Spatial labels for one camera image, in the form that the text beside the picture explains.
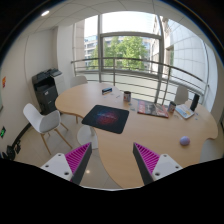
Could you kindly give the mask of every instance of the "sky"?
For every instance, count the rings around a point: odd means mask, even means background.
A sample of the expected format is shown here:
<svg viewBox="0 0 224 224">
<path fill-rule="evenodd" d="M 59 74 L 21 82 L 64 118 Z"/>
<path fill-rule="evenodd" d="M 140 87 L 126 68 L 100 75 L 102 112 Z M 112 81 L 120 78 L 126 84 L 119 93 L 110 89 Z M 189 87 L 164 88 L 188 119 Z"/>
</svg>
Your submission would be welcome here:
<svg viewBox="0 0 224 224">
<path fill-rule="evenodd" d="M 136 31 L 152 33 L 154 14 L 143 12 L 113 12 L 103 14 L 103 33 L 118 31 Z M 85 19 L 84 36 L 97 34 L 97 16 Z"/>
</svg>

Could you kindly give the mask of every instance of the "purple ball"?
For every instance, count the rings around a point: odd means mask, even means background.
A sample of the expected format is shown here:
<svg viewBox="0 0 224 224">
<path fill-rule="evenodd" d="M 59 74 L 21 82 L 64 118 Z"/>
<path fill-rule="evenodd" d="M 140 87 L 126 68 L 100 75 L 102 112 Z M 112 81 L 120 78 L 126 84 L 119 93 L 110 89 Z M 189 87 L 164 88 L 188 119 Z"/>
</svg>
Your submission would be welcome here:
<svg viewBox="0 0 224 224">
<path fill-rule="evenodd" d="M 181 145 L 189 145 L 190 143 L 190 139 L 189 137 L 187 136 L 183 136 L 181 139 L 180 139 L 180 144 Z"/>
</svg>

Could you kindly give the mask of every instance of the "mouse pad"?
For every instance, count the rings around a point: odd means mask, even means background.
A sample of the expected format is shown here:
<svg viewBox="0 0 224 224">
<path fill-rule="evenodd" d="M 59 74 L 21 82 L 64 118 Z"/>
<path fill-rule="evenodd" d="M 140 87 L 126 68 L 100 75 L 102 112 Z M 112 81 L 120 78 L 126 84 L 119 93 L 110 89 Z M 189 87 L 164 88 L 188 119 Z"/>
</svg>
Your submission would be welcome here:
<svg viewBox="0 0 224 224">
<path fill-rule="evenodd" d="M 128 110 L 96 105 L 83 118 L 82 124 L 121 134 L 124 130 L 128 115 Z"/>
</svg>

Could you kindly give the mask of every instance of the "wooden tabletop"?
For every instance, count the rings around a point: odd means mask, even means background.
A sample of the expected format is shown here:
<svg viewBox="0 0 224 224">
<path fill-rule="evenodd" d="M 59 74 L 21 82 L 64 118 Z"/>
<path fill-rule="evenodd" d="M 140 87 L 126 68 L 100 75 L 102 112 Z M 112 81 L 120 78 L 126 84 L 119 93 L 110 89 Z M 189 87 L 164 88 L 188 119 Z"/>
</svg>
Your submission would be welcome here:
<svg viewBox="0 0 224 224">
<path fill-rule="evenodd" d="M 102 95 L 102 89 L 112 87 L 112 94 Z M 110 177 L 123 189 L 144 186 L 133 154 L 133 143 L 139 143 L 158 154 L 168 154 L 183 168 L 199 163 L 203 143 L 215 139 L 218 128 L 212 115 L 200 104 L 198 115 L 185 120 L 177 112 L 169 118 L 137 113 L 137 100 L 131 100 L 135 111 L 123 101 L 123 93 L 105 83 L 87 83 L 64 91 L 57 98 L 57 109 L 65 114 L 84 118 L 95 105 L 129 110 L 129 116 L 121 134 L 94 128 L 101 161 Z M 188 136 L 190 144 L 180 145 L 180 138 Z"/>
</svg>

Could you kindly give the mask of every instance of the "black box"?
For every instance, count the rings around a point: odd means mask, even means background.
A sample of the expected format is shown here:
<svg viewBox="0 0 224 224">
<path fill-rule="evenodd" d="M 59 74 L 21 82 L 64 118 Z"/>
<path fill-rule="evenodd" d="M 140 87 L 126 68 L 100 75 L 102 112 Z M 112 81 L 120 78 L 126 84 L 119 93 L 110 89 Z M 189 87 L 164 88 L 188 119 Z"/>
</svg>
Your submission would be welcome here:
<svg viewBox="0 0 224 224">
<path fill-rule="evenodd" d="M 106 93 L 110 93 L 110 92 L 112 92 L 112 88 L 110 88 L 110 87 L 102 90 L 102 94 L 106 94 Z"/>
</svg>

